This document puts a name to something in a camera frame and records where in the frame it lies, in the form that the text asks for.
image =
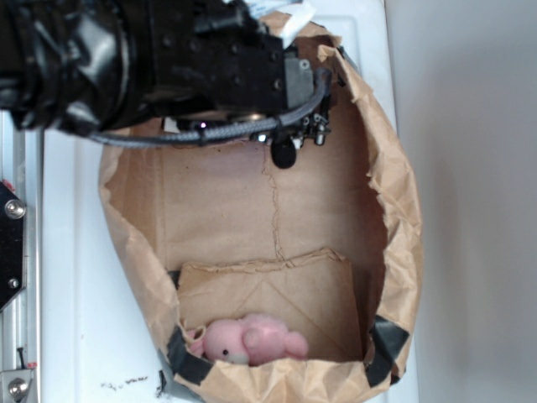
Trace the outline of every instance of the metal bracket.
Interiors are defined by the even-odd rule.
[[[0,403],[37,401],[36,389],[33,369],[0,372]]]
[[[26,206],[0,183],[0,311],[24,288]]]

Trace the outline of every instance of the plush toy ear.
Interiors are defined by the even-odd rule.
[[[187,333],[189,338],[194,339],[196,337],[196,330],[189,330]],[[205,334],[195,340],[190,346],[189,350],[191,353],[193,353],[196,357],[201,357],[205,353],[205,348],[203,347],[203,339]]]
[[[257,329],[250,329],[242,337],[242,342],[248,350],[254,350],[261,344],[261,332]]]
[[[285,355],[292,359],[307,359],[310,346],[298,332],[291,332],[284,339]]]

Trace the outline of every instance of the paper bag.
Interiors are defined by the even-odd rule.
[[[266,19],[274,30],[284,20]],[[103,152],[108,227],[155,347],[207,402],[356,403],[404,373],[422,270],[414,173],[339,39],[310,24],[297,44],[334,72],[336,105],[326,144],[306,142],[291,169],[248,141]],[[310,359],[248,367],[190,354],[186,327],[250,311],[299,328]]]

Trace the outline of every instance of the pink stuffed animal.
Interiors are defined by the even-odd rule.
[[[261,365],[275,359],[306,359],[308,342],[298,332],[270,315],[251,313],[243,319],[221,319],[209,325],[203,338],[194,341],[190,351],[210,361],[220,359],[234,364]]]

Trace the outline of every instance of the white wall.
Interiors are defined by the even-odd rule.
[[[386,0],[425,220],[421,403],[537,401],[537,2]]]

